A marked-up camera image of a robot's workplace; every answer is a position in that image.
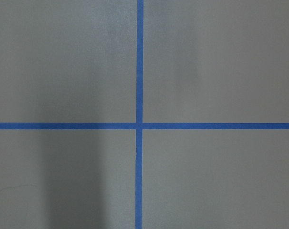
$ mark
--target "blue painter's tape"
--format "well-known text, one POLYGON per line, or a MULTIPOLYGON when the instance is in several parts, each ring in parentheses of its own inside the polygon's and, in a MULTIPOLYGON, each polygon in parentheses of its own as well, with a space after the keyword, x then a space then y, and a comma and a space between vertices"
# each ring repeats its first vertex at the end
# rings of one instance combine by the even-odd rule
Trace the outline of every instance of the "blue painter's tape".
POLYGON ((137 1, 136 122, 143 122, 144 1, 137 1))
POLYGON ((0 123, 0 129, 15 130, 132 130, 135 123, 0 123))
POLYGON ((142 228, 144 0, 137 0, 135 229, 142 228))
POLYGON ((143 130, 136 129, 135 228, 142 228, 143 130))
POLYGON ((168 130, 168 129, 220 129, 220 130, 260 130, 260 129, 284 129, 289 130, 289 123, 143 123, 143 129, 168 130))

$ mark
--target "gray rectangle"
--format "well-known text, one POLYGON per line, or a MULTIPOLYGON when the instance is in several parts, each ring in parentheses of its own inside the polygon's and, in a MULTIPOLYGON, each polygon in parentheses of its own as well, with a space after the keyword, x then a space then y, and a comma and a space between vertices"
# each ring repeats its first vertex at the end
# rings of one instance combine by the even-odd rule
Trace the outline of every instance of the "gray rectangle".
POLYGON ((0 130, 0 229, 132 229, 134 131, 0 130))
POLYGON ((0 0, 0 122, 134 122, 136 1, 0 0))
POLYGON ((144 131, 143 225, 289 228, 289 130, 144 131))
POLYGON ((144 2, 145 122, 289 123, 289 0, 144 2))

